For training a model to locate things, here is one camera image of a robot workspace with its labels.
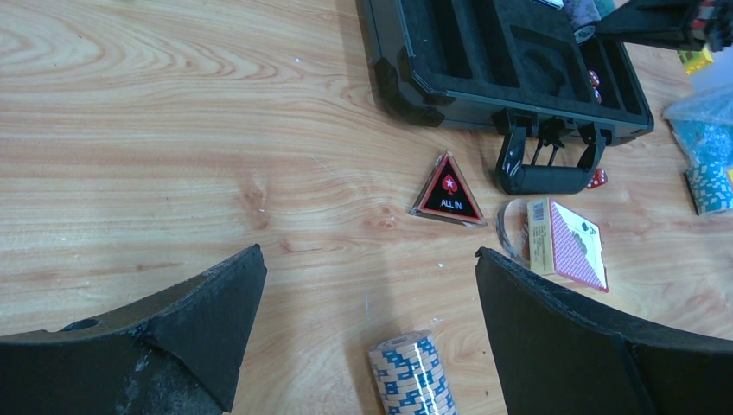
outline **wooden table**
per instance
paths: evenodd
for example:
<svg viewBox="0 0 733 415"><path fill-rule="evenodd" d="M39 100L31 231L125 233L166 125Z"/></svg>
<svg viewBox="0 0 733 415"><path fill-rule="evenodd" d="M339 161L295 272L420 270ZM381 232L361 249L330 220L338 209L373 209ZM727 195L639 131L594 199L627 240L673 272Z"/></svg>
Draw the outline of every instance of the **wooden table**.
<svg viewBox="0 0 733 415"><path fill-rule="evenodd" d="M733 338L730 218L695 216L661 111L674 52L630 46L656 132L560 197L602 227L598 301ZM365 350L430 329L461 414L506 410L475 287L493 227L407 214L451 149L484 214L500 138L374 104L355 0L0 3L0 334L123 306L259 243L234 413L379 413ZM570 151L564 158L573 156Z"/></svg>

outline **plastic bag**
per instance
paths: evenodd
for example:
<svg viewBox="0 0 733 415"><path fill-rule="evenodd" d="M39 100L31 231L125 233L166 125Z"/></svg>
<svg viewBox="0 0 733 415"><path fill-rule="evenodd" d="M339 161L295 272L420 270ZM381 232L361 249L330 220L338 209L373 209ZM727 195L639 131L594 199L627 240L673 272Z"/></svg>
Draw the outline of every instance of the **plastic bag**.
<svg viewBox="0 0 733 415"><path fill-rule="evenodd" d="M663 116L693 167L733 166L733 84L682 99Z"/></svg>

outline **blue and white poker chip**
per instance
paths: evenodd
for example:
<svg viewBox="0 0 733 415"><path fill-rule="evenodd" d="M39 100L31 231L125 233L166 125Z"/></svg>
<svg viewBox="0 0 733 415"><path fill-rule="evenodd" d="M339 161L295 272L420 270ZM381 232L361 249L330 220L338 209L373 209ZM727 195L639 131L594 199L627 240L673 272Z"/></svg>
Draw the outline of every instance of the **blue and white poker chip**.
<svg viewBox="0 0 733 415"><path fill-rule="evenodd" d="M722 163L710 163L685 172L700 216L733 208L733 187L726 170Z"/></svg>
<svg viewBox="0 0 733 415"><path fill-rule="evenodd" d="M430 331L400 335L368 354L388 415L457 414Z"/></svg>
<svg viewBox="0 0 733 415"><path fill-rule="evenodd" d="M397 382L400 386L406 386L411 384L430 384L433 380L440 378L443 375L443 367L439 366L435 369L426 370L423 373L402 373L398 375L387 375L379 376L377 373L374 377L380 383Z"/></svg>
<svg viewBox="0 0 733 415"><path fill-rule="evenodd" d="M377 368L381 369L395 369L398 367L414 367L418 368L422 366L424 361L434 361L438 359L437 354L412 354L407 356L401 354L395 354L389 357L373 357L372 364Z"/></svg>

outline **poker chip case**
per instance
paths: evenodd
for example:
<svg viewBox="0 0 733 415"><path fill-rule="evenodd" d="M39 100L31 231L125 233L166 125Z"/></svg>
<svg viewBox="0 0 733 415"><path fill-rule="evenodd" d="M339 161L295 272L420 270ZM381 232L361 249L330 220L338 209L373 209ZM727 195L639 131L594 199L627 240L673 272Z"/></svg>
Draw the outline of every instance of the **poker chip case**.
<svg viewBox="0 0 733 415"><path fill-rule="evenodd" d="M567 16L533 0L363 0L369 64L382 105L413 125L496 131L496 176L510 195L577 193L607 146L653 130L619 42L578 45ZM600 78L598 102L589 70ZM524 164L527 137L576 167Z"/></svg>

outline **case handle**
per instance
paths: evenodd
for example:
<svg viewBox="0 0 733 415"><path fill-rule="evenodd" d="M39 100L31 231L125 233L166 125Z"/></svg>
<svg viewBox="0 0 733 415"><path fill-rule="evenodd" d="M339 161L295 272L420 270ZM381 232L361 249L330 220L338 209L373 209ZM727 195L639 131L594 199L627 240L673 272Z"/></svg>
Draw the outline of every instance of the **case handle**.
<svg viewBox="0 0 733 415"><path fill-rule="evenodd" d="M539 129L539 144L532 164L523 164L526 138L532 135L532 124L515 124L504 136L504 144L496 164L496 176L501 188L510 195L567 194L583 190L601 160L607 144L613 140L613 126L602 128L590 123L578 128L583 141L588 145L576 167L552 166L552 161L563 144L560 135L567 135L572 125L570 121L554 118ZM543 146L552 145L553 152L548 166L536 163Z"/></svg>

